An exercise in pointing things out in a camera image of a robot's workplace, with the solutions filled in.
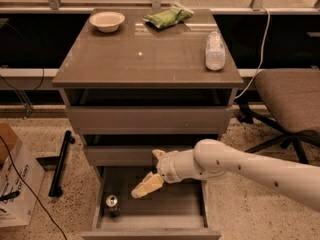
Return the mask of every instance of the white robotic arm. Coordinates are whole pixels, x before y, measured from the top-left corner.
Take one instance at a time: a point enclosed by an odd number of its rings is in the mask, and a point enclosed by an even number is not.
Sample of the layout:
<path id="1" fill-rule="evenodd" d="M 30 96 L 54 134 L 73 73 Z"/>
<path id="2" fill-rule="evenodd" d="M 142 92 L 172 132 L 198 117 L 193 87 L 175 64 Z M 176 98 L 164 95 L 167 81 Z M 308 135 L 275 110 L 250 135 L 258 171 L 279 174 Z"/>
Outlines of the white robotic arm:
<path id="1" fill-rule="evenodd" d="M 161 188 L 164 182 L 206 180 L 233 172 L 320 212 L 320 167 L 245 153 L 211 139 L 182 152 L 153 153 L 159 160 L 157 173 L 150 172 L 136 186 L 134 198 Z"/>

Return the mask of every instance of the plastic bottle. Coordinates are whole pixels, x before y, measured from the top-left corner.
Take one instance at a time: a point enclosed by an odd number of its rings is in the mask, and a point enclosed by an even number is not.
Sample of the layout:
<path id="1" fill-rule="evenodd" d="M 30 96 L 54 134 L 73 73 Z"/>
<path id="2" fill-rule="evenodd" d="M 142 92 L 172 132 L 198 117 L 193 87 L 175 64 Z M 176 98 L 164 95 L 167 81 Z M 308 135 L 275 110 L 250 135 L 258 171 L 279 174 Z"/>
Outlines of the plastic bottle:
<path id="1" fill-rule="evenodd" d="M 213 31 L 207 37 L 206 66 L 210 70 L 219 70 L 224 67 L 226 53 L 220 33 Z"/>

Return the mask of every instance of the black chair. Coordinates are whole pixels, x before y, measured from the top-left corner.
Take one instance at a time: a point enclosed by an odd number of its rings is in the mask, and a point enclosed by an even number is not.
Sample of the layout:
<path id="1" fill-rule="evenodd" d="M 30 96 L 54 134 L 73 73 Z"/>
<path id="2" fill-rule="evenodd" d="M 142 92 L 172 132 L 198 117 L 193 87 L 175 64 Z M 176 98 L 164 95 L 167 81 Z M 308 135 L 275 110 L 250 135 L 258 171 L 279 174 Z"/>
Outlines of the black chair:
<path id="1" fill-rule="evenodd" d="M 254 84 L 274 120 L 248 106 L 239 120 L 248 121 L 251 116 L 282 134 L 246 152 L 255 153 L 276 144 L 287 148 L 292 143 L 300 163 L 308 164 L 301 142 L 320 147 L 320 71 L 267 69 L 256 76 Z"/>

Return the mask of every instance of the cardboard box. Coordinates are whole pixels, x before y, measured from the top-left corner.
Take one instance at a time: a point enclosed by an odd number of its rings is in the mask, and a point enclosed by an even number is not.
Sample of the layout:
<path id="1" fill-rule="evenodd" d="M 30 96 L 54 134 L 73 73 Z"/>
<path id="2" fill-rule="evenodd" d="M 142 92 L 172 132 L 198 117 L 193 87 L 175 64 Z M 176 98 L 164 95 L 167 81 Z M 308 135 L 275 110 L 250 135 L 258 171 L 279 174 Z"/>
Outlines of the cardboard box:
<path id="1" fill-rule="evenodd" d="M 19 139 L 17 134 L 11 129 L 10 125 L 6 123 L 0 123 L 0 136 L 7 143 L 9 150 L 11 151 L 16 145 Z M 0 139 L 0 167 L 4 164 L 8 157 L 8 151 L 4 143 Z"/>
<path id="2" fill-rule="evenodd" d="M 21 140 L 17 140 L 11 151 L 11 156 L 21 177 L 38 194 L 44 169 Z M 0 202 L 0 228 L 28 225 L 36 204 L 36 198 L 19 178 L 12 166 L 11 159 L 8 158 L 0 174 L 0 196 L 17 190 L 20 192 L 18 197 Z"/>

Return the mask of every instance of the cabinet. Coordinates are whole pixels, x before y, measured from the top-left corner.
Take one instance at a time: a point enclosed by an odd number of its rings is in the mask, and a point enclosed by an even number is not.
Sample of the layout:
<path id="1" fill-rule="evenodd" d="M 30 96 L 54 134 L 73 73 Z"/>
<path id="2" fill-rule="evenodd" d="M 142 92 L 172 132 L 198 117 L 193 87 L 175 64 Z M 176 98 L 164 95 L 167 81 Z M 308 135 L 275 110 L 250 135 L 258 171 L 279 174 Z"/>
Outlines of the cabinet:
<path id="1" fill-rule="evenodd" d="M 142 21 L 156 10 L 116 11 L 126 17 L 119 30 L 103 34 L 87 23 L 53 80 L 88 162 L 103 172 L 93 231 L 83 237 L 218 239 L 206 182 L 166 185 L 141 200 L 130 192 L 156 164 L 153 149 L 221 137 L 242 85 L 238 70 L 228 51 L 222 70 L 206 69 L 206 37 L 217 28 L 208 10 L 161 31 Z M 122 205 L 116 218 L 104 205 L 108 193 Z"/>

